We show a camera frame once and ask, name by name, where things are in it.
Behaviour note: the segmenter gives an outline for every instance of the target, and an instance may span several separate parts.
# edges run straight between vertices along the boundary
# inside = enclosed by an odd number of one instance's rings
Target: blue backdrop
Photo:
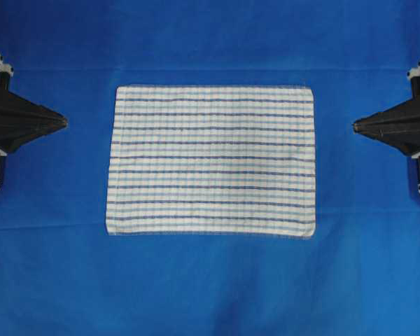
[[[69,128],[8,159],[0,335],[420,335],[413,162],[352,122],[410,98],[414,0],[0,0],[11,90]],[[308,85],[317,229],[109,237],[116,88]]]

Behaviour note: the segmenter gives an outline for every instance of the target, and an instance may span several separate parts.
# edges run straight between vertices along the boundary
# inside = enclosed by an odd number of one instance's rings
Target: striped towel
[[[313,105],[305,87],[119,87],[108,233],[312,236]]]

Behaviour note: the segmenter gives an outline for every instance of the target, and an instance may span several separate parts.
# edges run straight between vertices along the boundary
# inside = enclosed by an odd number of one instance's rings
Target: checkered cloth
[[[312,236],[313,105],[305,87],[119,87],[109,234]]]

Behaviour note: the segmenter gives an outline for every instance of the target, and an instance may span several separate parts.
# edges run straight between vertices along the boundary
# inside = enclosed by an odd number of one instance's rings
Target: blue stripe
[[[312,114],[281,114],[281,113],[218,113],[218,112],[115,112],[116,116],[165,116],[165,117],[185,117],[185,116],[223,116],[223,117],[273,117],[273,118],[313,118]]]
[[[261,121],[261,120],[129,120],[129,119],[116,119],[115,123],[120,124],[258,124],[258,125],[290,125],[290,126],[301,126],[301,125],[313,125],[313,122],[297,122],[297,121]]]
[[[221,89],[221,88],[237,88],[237,89],[291,89],[291,90],[308,90],[311,89],[305,85],[158,85],[158,84],[130,84],[120,86],[120,88],[155,88],[155,89]]]
[[[220,130],[220,131],[237,131],[237,130],[247,130],[247,131],[268,131],[268,132],[297,132],[297,133],[313,133],[314,129],[293,129],[293,128],[268,128],[268,127],[120,127],[116,126],[114,130],[169,130],[169,131],[195,131],[195,130]]]
[[[110,174],[242,174],[316,177],[314,174],[279,173],[275,171],[223,171],[223,170],[109,170]]]
[[[123,104],[123,105],[116,105],[115,106],[117,109],[129,109],[129,110],[134,110],[134,109],[140,109],[140,110],[146,110],[149,106],[147,105],[128,105],[128,104]],[[187,106],[181,106],[181,105],[167,105],[167,106],[156,106],[155,107],[156,110],[158,109],[168,109],[168,110],[172,110],[172,109],[181,109],[181,110],[204,110],[204,109],[225,109],[225,110],[271,110],[271,111],[313,111],[312,106],[311,107],[303,107],[303,106],[249,106],[249,105],[245,105],[245,106],[226,106],[226,105],[213,105],[213,106],[198,106],[198,105],[187,105]]]
[[[155,99],[155,98],[128,98],[116,99],[117,102],[257,102],[257,103],[295,103],[295,104],[313,104],[312,100],[288,100],[288,99],[190,99],[190,98],[172,98],[172,99]]]
[[[257,142],[257,141],[112,141],[114,145],[253,145],[314,147],[305,143]]]
[[[272,160],[272,161],[296,161],[296,162],[312,162],[313,159],[300,159],[298,157],[258,157],[258,156],[168,156],[168,155],[138,155],[138,156],[111,156],[111,159],[187,159],[187,160]]]
[[[138,208],[138,209],[107,209],[107,214],[125,214],[128,212],[156,212],[156,211],[208,211],[208,212],[235,212],[241,214],[274,214],[291,216],[314,216],[314,212],[271,211],[271,210],[248,210],[248,209],[224,209],[224,208]]]
[[[309,154],[313,154],[314,150],[309,150],[307,148],[304,148],[302,150],[298,150],[298,149],[293,149],[291,150],[290,148],[288,150],[268,150],[268,149],[244,149],[244,148],[133,148],[133,147],[129,147],[129,148],[114,148],[113,151],[118,152],[118,153],[140,153],[140,152],[169,152],[169,153],[184,153],[184,152],[189,152],[189,153],[219,153],[219,152],[226,152],[226,153],[242,153],[242,152],[248,152],[248,154],[254,154],[254,153],[259,153],[259,154],[274,154],[274,155],[283,155],[283,154],[287,154],[287,155],[309,155]]]
[[[109,177],[109,181],[202,181],[202,182],[252,182],[252,183],[281,183],[281,184],[306,184],[313,186],[313,182],[308,181],[291,181],[291,180],[274,180],[263,178],[122,178],[122,177]]]
[[[314,200],[314,196],[289,196],[289,195],[252,195],[252,194],[188,194],[188,193],[182,193],[182,192],[174,192],[174,193],[166,193],[166,192],[131,192],[131,193],[119,193],[119,192],[111,192],[109,191],[107,193],[108,196],[114,196],[114,197],[171,197],[172,195],[174,197],[205,197],[205,198],[212,198],[212,197],[225,197],[225,198],[247,198],[247,197],[254,197],[254,198],[261,198],[261,199],[274,199],[279,198],[283,200]]]
[[[184,92],[172,92],[172,91],[152,91],[152,90],[145,90],[145,91],[131,91],[126,90],[125,92],[120,93],[120,95],[163,95],[163,96],[208,96],[208,95],[249,95],[249,96],[291,96],[291,97],[313,97],[310,93],[305,92],[295,92],[295,93],[288,93],[288,92],[242,92],[242,91],[234,91],[234,92],[224,92],[224,91],[205,91],[205,92],[190,92],[190,91],[184,91]]]
[[[108,189],[229,189],[229,190],[274,190],[294,193],[314,193],[314,189],[258,187],[255,185],[109,185]]]
[[[131,167],[131,166],[138,166],[138,167],[152,167],[153,163],[140,163],[140,162],[133,162],[133,163],[111,163],[112,168],[116,167]],[[253,164],[253,163],[193,163],[190,164],[188,162],[184,163],[175,163],[175,162],[168,162],[168,163],[155,163],[156,167],[171,167],[171,166],[178,166],[178,167],[248,167],[248,168],[279,168],[279,169],[308,169],[308,170],[314,170],[314,166],[281,166],[276,164]]]
[[[303,140],[313,141],[314,137],[310,136],[287,136],[287,135],[261,135],[261,134],[152,134],[152,133],[138,133],[138,134],[116,134],[113,133],[113,138],[116,137],[164,137],[164,138],[177,138],[177,137],[218,137],[218,138],[266,138],[266,139],[289,139],[289,140]]]
[[[115,229],[132,229],[132,228],[178,228],[178,227],[189,227],[190,232],[192,232],[193,228],[208,228],[208,227],[215,227],[215,228],[251,228],[251,229],[271,229],[271,230],[287,230],[287,231],[294,231],[294,232],[308,232],[312,230],[312,227],[310,227],[309,229],[306,228],[300,228],[300,227],[287,227],[287,226],[281,226],[281,225],[247,225],[247,224],[213,224],[213,223],[208,223],[208,224],[137,224],[137,225],[113,225],[113,224],[107,224],[108,228],[115,228]]]
[[[131,217],[106,217],[113,221],[142,221],[144,219],[209,219],[209,220],[229,220],[229,221],[265,221],[280,223],[314,224],[314,220],[282,219],[268,217],[231,217],[231,216],[131,216]]]
[[[144,200],[144,201],[108,201],[108,204],[233,204],[233,205],[268,205],[272,207],[288,207],[313,209],[316,205],[310,204],[292,204],[292,203],[276,203],[276,202],[250,202],[250,201],[170,201],[170,200]]]

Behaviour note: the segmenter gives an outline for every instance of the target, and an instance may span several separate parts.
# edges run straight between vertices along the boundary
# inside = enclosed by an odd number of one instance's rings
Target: white towel
[[[305,87],[119,87],[108,233],[312,236],[313,106]]]

